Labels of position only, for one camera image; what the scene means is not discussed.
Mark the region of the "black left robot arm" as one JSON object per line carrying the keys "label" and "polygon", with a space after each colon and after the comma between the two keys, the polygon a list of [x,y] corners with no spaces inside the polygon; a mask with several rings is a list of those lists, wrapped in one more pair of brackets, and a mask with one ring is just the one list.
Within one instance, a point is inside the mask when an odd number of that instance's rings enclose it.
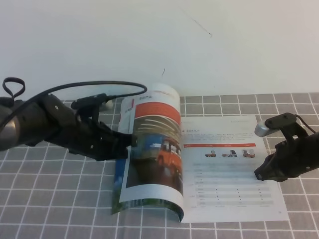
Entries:
{"label": "black left robot arm", "polygon": [[137,137],[110,129],[99,121],[99,112],[110,102],[106,94],[75,100],[71,107],[53,94],[28,105],[0,132],[0,149],[5,151],[42,141],[68,149],[97,161],[126,159]]}

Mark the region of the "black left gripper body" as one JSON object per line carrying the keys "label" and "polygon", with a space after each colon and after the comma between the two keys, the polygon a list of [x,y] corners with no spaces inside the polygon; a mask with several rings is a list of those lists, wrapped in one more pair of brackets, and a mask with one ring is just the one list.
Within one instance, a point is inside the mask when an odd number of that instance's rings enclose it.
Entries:
{"label": "black left gripper body", "polygon": [[113,148],[114,131],[98,121],[99,116],[82,118],[53,94],[41,99],[41,108],[48,120],[48,127],[41,131],[42,141],[97,161],[120,158]]}

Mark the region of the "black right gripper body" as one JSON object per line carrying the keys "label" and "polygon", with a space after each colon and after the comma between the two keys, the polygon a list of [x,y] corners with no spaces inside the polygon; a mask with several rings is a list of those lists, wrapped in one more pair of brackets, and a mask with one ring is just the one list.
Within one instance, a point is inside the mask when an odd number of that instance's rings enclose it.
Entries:
{"label": "black right gripper body", "polygon": [[319,134],[297,138],[293,144],[276,146],[264,162],[264,180],[283,182],[319,167]]}

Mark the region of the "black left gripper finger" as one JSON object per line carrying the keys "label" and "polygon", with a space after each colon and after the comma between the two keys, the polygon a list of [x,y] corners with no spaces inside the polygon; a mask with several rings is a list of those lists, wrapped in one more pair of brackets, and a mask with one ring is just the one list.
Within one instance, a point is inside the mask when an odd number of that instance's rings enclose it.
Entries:
{"label": "black left gripper finger", "polygon": [[114,131],[114,150],[116,152],[125,152],[129,146],[136,147],[138,145],[138,138],[133,134],[126,134]]}

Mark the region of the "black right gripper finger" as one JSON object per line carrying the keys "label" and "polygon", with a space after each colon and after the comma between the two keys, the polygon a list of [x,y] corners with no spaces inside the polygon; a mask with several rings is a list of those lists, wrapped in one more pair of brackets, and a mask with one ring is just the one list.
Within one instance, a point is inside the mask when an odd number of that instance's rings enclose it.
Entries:
{"label": "black right gripper finger", "polygon": [[264,168],[264,167],[258,167],[255,171],[255,176],[258,180],[260,181],[265,181],[268,180],[269,178],[269,173],[268,173],[268,169]]}

